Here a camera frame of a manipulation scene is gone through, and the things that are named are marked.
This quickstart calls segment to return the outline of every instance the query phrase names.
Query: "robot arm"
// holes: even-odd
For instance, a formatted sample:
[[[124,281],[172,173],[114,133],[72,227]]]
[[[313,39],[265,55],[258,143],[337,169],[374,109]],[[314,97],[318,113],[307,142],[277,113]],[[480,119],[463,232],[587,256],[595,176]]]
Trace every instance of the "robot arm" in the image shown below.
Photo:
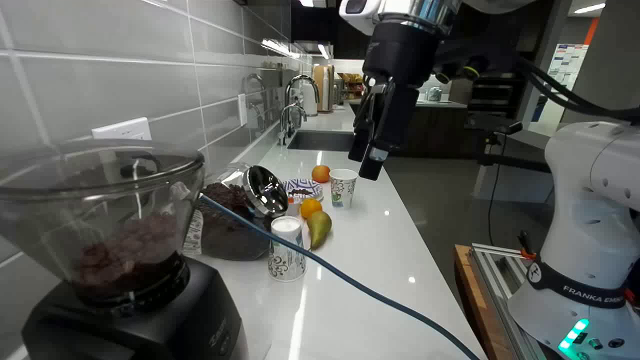
[[[474,8],[488,13],[504,13],[534,0],[467,0]],[[349,159],[361,161],[360,176],[376,180],[382,164],[393,149],[406,140],[418,89],[427,81],[435,65],[447,74],[460,67],[447,65],[460,56],[467,67],[477,74],[476,67],[485,67],[482,56],[471,56],[474,49],[465,46],[446,49],[438,55],[438,48],[453,27],[461,0],[345,0],[340,16],[356,29],[371,35],[371,43],[364,61],[363,72],[376,80],[375,91],[367,101],[371,119],[356,119],[356,140]],[[467,44],[478,51],[495,47],[495,38],[486,42]]]

